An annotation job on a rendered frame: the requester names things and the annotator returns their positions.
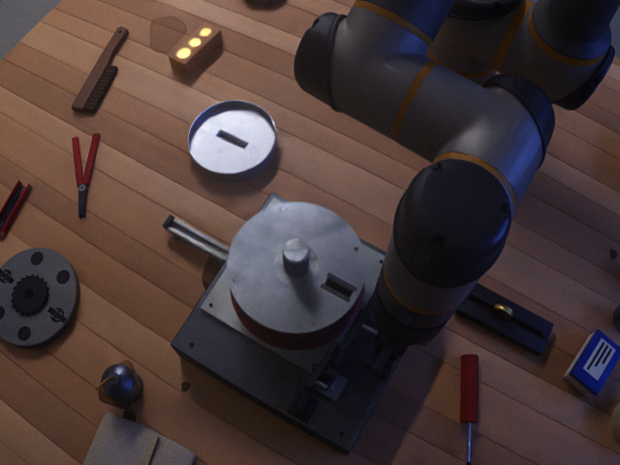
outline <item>screwdriver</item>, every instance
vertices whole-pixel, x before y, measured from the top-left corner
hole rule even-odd
[[[478,356],[461,356],[461,423],[467,423],[467,465],[472,463],[472,423],[478,422]]]

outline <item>gray floor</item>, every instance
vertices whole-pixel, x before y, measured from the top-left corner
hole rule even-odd
[[[60,0],[0,0],[0,59],[58,3]],[[620,56],[620,13],[611,22],[611,37],[616,56]]]

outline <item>robotic arm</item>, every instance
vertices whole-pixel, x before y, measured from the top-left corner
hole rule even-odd
[[[619,4],[357,0],[306,32],[300,87],[432,162],[398,205],[371,299],[373,372],[432,339],[495,263],[543,162],[551,102],[576,108],[594,92]]]

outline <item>glowing yellow light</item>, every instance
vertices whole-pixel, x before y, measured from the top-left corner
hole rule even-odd
[[[184,47],[184,48],[182,48],[181,50],[179,50],[179,51],[176,53],[176,56],[177,56],[178,58],[180,58],[181,60],[184,60],[185,58],[187,58],[187,57],[188,57],[188,56],[190,56],[191,54],[192,54],[192,50],[190,50],[189,48]]]

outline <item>orange stripe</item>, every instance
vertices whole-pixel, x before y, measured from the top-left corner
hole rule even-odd
[[[502,185],[504,186],[504,189],[506,189],[506,191],[511,196],[512,206],[513,206],[512,212],[516,211],[518,202],[516,201],[516,192],[514,191],[511,185],[511,182],[508,181],[506,177],[499,170],[493,167],[491,164],[484,161],[482,158],[476,157],[474,155],[470,155],[469,153],[460,153],[460,152],[442,153],[437,158],[435,158],[435,160],[433,160],[433,163],[441,162],[442,160],[463,160],[465,162],[474,163],[478,165],[479,167],[484,168],[491,174],[493,174],[497,178],[497,180],[502,183]]]
[[[437,63],[442,65],[444,68],[448,68],[449,70],[454,71],[455,73],[459,73],[460,75],[462,75],[464,78],[467,78],[467,79],[484,78],[486,75],[488,75],[489,73],[493,71],[490,68],[488,70],[480,71],[478,73],[467,73],[466,71],[458,71],[454,69],[453,67],[448,66],[446,63],[443,63],[439,58],[437,58],[437,55],[433,53],[431,49],[428,50],[427,55],[431,60],[436,61]]]
[[[460,305],[460,303],[458,305],[454,305],[453,307],[449,308],[448,310],[442,310],[441,312],[427,312],[425,310],[420,310],[416,307],[412,307],[411,305],[405,303],[403,300],[401,300],[401,298],[396,295],[396,293],[394,292],[394,289],[391,288],[391,285],[389,284],[388,281],[388,274],[386,273],[386,268],[384,267],[384,279],[386,281],[386,285],[387,288],[389,289],[389,291],[391,292],[392,296],[398,300],[398,303],[400,303],[403,307],[405,307],[407,310],[411,310],[412,312],[415,313],[420,313],[421,315],[443,315],[444,313],[448,313],[451,312],[452,310],[454,310],[456,307],[458,307],[458,305]]]
[[[539,33],[536,32],[536,29],[534,28],[534,23],[532,22],[532,15],[530,15],[529,23],[530,23],[529,24],[530,34],[532,34],[532,38],[534,39],[534,42],[536,42],[536,44],[541,48],[541,50],[544,53],[546,53],[548,56],[550,56],[554,60],[559,61],[560,63],[564,63],[565,65],[571,65],[571,66],[591,66],[601,61],[603,57],[606,55],[606,52],[605,52],[601,56],[597,58],[592,58],[591,60],[580,60],[577,58],[571,58],[569,56],[563,55],[559,51],[555,51],[553,48],[548,46],[546,42],[543,40],[543,38],[539,36]]]
[[[508,50],[511,48],[514,36],[516,36],[516,31],[519,30],[519,26],[523,22],[527,12],[532,8],[532,5],[534,4],[530,2],[530,0],[525,0],[521,2],[521,5],[516,9],[511,23],[508,25],[504,37],[500,42],[500,46],[497,47],[497,51],[495,52],[495,58],[493,58],[493,64],[491,65],[491,68],[495,71],[500,71],[502,66],[504,66],[504,60],[506,60]]]
[[[422,83],[426,79],[426,77],[433,71],[433,68],[437,66],[437,63],[429,60],[422,69],[419,70],[419,73],[414,78],[414,81],[409,86],[409,90],[403,97],[403,101],[400,103],[400,107],[396,112],[396,116],[394,116],[394,122],[391,125],[391,133],[390,137],[394,140],[398,140],[398,135],[400,134],[400,127],[403,125],[403,121],[405,120],[405,116],[407,115],[407,111],[411,106],[411,102],[416,97],[416,94],[419,91],[419,88],[422,86]]]
[[[366,2],[364,0],[356,0],[353,6],[354,8],[363,8],[364,10],[368,10],[369,12],[375,13],[379,16],[383,16],[385,19],[389,19],[390,21],[398,24],[399,26],[404,27],[409,32],[421,39],[429,47],[433,43],[432,39],[428,37],[426,33],[422,31],[419,27],[409,22],[404,17],[392,13],[390,10],[386,10],[383,7],[375,5],[374,3]]]

